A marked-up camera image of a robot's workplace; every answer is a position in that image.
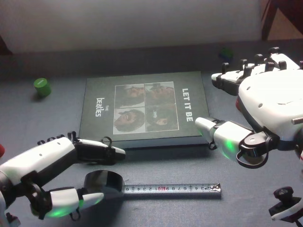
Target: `green cylinder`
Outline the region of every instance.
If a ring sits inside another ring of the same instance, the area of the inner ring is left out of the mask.
[[[34,81],[35,89],[40,97],[48,96],[52,90],[45,78],[39,78]]]

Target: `gray backdrop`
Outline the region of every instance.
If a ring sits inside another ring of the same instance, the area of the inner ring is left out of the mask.
[[[288,41],[227,46],[233,48],[237,66],[241,57],[252,60],[254,54],[266,53],[268,47],[276,45],[298,61],[302,44]],[[236,97],[211,84],[211,71],[218,72],[221,67],[217,58],[221,47],[213,44],[1,57],[0,143],[6,149],[1,163],[35,146],[38,140],[71,130],[79,132],[87,77],[202,70],[210,115],[247,125],[235,108]],[[35,97],[35,77],[50,80],[53,92],[44,100]],[[44,189],[82,187],[85,175],[98,169],[115,171],[128,184],[220,182],[222,198],[105,201],[83,211],[79,222],[72,222],[69,217],[40,221],[32,216],[26,198],[17,199],[8,211],[18,216],[25,227],[282,227],[291,224],[273,222],[268,213],[268,208],[277,203],[272,192],[292,186],[295,196],[302,196],[301,166],[294,152],[271,151],[264,167],[249,170],[204,146],[132,150],[123,163],[110,167],[76,164]]]

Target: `table surface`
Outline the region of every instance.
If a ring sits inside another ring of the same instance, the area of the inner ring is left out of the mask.
[[[86,77],[94,76],[51,78],[53,92],[44,100],[35,99],[30,79],[0,83],[0,143],[6,148],[1,163],[32,148],[38,140],[79,132]],[[248,125],[235,107],[236,97],[213,87],[210,76],[202,74],[210,115]],[[8,211],[24,227],[282,227],[291,224],[271,220],[268,209],[277,203],[272,192],[291,186],[295,196],[302,195],[301,166],[294,152],[271,151],[264,167],[250,170],[205,146],[132,150],[115,166],[75,164],[44,189],[82,187],[85,175],[99,169],[119,173],[127,184],[221,183],[222,198],[104,201],[84,210],[78,222],[68,216],[38,220],[26,198],[16,199]]]

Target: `photo grid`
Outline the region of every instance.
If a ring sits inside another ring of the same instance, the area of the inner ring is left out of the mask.
[[[179,130],[174,82],[115,86],[114,135]]]

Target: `black book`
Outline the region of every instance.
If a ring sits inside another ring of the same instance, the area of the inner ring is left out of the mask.
[[[80,137],[110,137],[119,148],[204,144],[208,117],[200,72],[87,79]]]

